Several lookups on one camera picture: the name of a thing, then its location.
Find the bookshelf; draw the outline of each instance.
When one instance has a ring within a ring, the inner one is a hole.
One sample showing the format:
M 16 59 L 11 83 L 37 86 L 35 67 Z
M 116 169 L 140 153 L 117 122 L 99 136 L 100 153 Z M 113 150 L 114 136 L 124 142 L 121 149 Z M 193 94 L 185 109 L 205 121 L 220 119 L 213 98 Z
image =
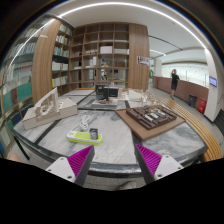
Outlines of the bookshelf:
M 29 26 L 15 41 L 1 65 L 0 148 L 3 158 L 7 157 L 10 147 L 14 144 L 10 130 L 33 106 L 31 89 L 33 58 L 42 32 L 38 29 L 50 18 L 50 16 L 41 17 Z
M 120 88 L 147 89 L 148 67 L 137 65 L 137 56 L 149 57 L 148 49 L 148 30 L 143 25 L 107 22 L 76 27 L 69 54 L 70 91 L 111 82 Z
M 69 25 L 61 23 L 53 51 L 52 88 L 58 88 L 59 96 L 70 91 L 68 84 L 68 58 L 72 29 Z

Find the magenta object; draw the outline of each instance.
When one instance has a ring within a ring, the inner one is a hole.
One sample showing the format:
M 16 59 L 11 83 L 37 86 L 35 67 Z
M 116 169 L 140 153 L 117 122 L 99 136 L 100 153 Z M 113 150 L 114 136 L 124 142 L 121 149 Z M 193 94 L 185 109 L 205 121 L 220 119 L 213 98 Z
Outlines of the magenta object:
M 75 153 L 74 155 L 67 158 L 76 178 L 79 175 L 79 172 L 82 169 L 85 163 L 86 157 L 88 156 L 92 147 L 93 146 L 91 145 L 87 148 L 84 148 L 80 150 L 79 152 Z
M 156 172 L 157 167 L 159 166 L 162 156 L 156 152 L 153 152 L 150 149 L 145 148 L 142 145 L 136 144 L 136 146 L 139 152 L 141 153 L 141 156 L 145 161 L 145 164 L 148 167 L 149 172 L 151 173 L 152 177 L 154 177 L 154 174 Z

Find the gray table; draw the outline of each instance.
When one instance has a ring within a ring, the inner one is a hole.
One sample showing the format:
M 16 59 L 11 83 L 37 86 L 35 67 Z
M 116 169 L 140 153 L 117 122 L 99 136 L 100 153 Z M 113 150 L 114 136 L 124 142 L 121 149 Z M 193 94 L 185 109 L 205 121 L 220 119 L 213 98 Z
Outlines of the gray table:
M 138 176 L 141 169 L 137 163 L 134 147 L 140 144 L 161 155 L 168 154 L 179 163 L 195 160 L 208 147 L 201 137 L 187 124 L 181 124 L 160 136 L 141 142 L 124 121 L 115 113 L 115 109 L 90 108 L 95 99 L 92 90 L 77 90 L 59 98 L 70 98 L 78 104 L 78 114 L 45 124 L 26 131 L 22 121 L 13 129 L 14 136 L 30 150 L 42 158 L 54 162 L 60 156 L 69 157 L 88 145 L 69 142 L 66 134 L 72 130 L 88 113 L 91 117 L 89 128 L 97 128 L 103 135 L 103 143 L 94 146 L 95 156 L 90 166 L 90 173 L 106 177 Z M 116 109 L 141 106 L 139 102 L 118 101 Z

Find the red object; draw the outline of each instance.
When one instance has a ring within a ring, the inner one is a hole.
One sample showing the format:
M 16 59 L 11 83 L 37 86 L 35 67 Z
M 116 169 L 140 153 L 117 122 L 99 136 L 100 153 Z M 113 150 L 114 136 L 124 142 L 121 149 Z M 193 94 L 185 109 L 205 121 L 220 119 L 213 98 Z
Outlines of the red object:
M 198 104 L 198 111 L 202 114 L 205 112 L 205 106 L 206 106 L 206 100 L 203 98 L 200 98 L 199 104 Z

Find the white wall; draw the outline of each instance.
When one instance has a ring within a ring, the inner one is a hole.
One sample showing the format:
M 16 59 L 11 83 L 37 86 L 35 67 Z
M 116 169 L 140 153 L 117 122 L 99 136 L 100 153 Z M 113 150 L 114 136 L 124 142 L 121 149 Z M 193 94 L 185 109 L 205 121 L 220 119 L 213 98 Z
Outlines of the white wall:
M 192 82 L 206 88 L 209 87 L 209 71 L 205 64 L 173 63 L 162 66 L 162 77 L 171 77 L 171 71 L 177 70 L 180 80 Z
M 162 61 L 160 59 L 154 60 L 154 75 L 162 76 Z
M 220 109 L 224 110 L 224 100 L 222 94 L 224 94 L 224 72 L 217 55 L 213 50 L 209 51 L 205 49 L 205 55 L 208 62 L 209 74 L 217 79 L 217 87 L 209 85 L 208 102 L 205 109 L 205 115 L 214 121 L 217 117 Z

